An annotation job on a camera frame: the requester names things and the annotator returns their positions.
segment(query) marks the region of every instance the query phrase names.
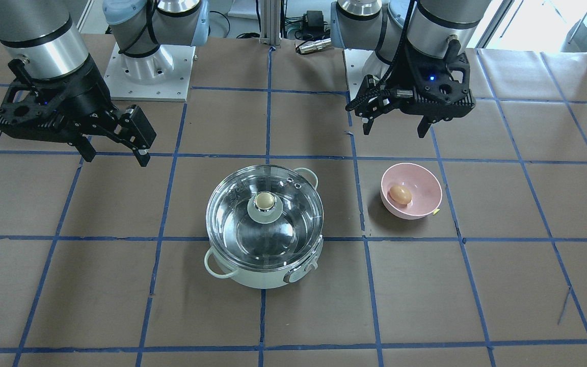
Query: brown egg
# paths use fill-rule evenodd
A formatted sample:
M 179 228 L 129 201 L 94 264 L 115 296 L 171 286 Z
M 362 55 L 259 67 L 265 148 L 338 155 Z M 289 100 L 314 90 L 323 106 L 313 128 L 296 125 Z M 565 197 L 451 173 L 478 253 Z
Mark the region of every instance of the brown egg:
M 389 190 L 389 195 L 394 202 L 401 205 L 409 204 L 412 201 L 412 192 L 403 185 L 395 185 Z

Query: bowl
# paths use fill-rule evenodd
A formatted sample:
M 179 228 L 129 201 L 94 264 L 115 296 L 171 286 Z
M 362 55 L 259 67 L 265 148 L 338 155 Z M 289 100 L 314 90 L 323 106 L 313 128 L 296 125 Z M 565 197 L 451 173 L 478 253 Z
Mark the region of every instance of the bowl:
M 395 202 L 389 190 L 403 185 L 412 193 L 412 201 L 402 205 Z M 420 219 L 433 213 L 443 200 L 441 184 L 428 169 L 414 163 L 398 163 L 389 167 L 382 176 L 380 197 L 384 206 L 399 218 Z

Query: metal post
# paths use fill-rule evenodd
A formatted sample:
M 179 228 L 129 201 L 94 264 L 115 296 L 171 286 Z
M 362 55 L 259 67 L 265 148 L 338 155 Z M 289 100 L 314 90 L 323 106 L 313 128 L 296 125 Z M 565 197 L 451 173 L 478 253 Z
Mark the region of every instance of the metal post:
M 261 33 L 259 42 L 280 47 L 280 0 L 261 0 Z

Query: pot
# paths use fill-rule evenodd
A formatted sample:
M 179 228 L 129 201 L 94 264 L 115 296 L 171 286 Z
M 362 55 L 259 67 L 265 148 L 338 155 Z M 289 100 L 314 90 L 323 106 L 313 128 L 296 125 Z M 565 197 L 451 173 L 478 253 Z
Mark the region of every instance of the pot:
M 310 183 L 298 172 L 314 177 Z M 323 249 L 323 205 L 318 177 L 305 168 L 256 165 L 219 183 L 207 204 L 210 275 L 251 288 L 298 281 L 317 268 Z M 223 274 L 209 266 L 213 257 Z

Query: cable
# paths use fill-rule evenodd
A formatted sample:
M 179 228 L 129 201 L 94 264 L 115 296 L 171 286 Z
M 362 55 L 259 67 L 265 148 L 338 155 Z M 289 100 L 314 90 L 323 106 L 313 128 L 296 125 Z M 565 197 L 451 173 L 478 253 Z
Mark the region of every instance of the cable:
M 259 38 L 259 33 L 255 33 L 255 32 L 242 33 L 242 34 L 238 35 L 235 38 L 238 38 L 238 39 L 256 39 L 256 38 Z
M 403 31 L 400 34 L 400 40 L 398 42 L 398 47 L 395 49 L 395 54 L 393 55 L 393 60 L 391 60 L 391 65 L 389 65 L 389 68 L 386 70 L 386 72 L 384 73 L 384 75 L 382 76 L 380 81 L 377 82 L 377 84 L 375 84 L 375 86 L 373 86 L 372 88 L 368 88 L 368 90 L 366 90 L 366 93 L 363 94 L 361 97 L 355 97 L 355 99 L 351 100 L 347 105 L 345 105 L 346 111 L 352 111 L 352 110 L 356 109 L 356 107 L 358 107 L 362 103 L 366 102 L 366 100 L 369 100 L 371 98 L 375 98 L 378 96 L 384 96 L 386 91 L 380 90 L 380 86 L 382 85 L 382 83 L 384 83 L 384 81 L 386 81 L 389 78 L 389 76 L 391 75 L 391 72 L 393 72 L 393 67 L 396 64 L 396 61 L 398 60 L 398 56 L 400 55 L 400 51 L 402 51 L 403 47 L 405 46 L 405 40 L 406 40 L 406 36 L 407 36 L 407 28 L 409 28 L 409 20 L 412 16 L 412 12 L 414 12 L 414 3 L 415 2 L 416 2 L 416 0 L 411 0 L 409 2 L 409 8 L 407 9 L 407 16 L 405 18 L 405 23 L 403 25 Z
M 261 18 L 259 18 L 259 0 L 255 0 L 255 12 L 257 14 L 257 25 L 259 27 L 259 32 L 261 33 Z
M 148 7 L 149 5 L 151 6 L 151 14 L 148 14 Z M 157 0 L 147 0 L 146 2 L 146 6 L 147 6 L 147 22 L 144 24 L 144 27 L 142 27 L 142 30 L 140 30 L 140 32 L 137 34 L 137 37 L 135 37 L 135 39 L 133 39 L 133 41 L 124 49 L 120 49 L 119 50 L 119 54 L 125 54 L 126 51 L 128 51 L 131 47 L 135 46 L 135 44 L 137 43 L 138 40 L 140 40 L 140 37 L 142 37 L 142 35 L 144 35 L 144 31 L 147 30 L 147 28 L 149 28 L 149 26 L 153 27 L 153 15 L 155 14 L 156 9 L 158 9 L 158 2 Z
M 226 16 L 226 14 L 223 14 L 221 12 L 217 12 L 216 10 L 210 10 L 210 13 L 216 13 L 221 15 L 222 17 L 224 17 L 226 19 L 226 22 L 228 23 L 228 32 L 226 32 L 226 35 L 223 38 L 228 37 L 228 35 L 230 35 L 230 19 L 228 19 L 228 17 Z

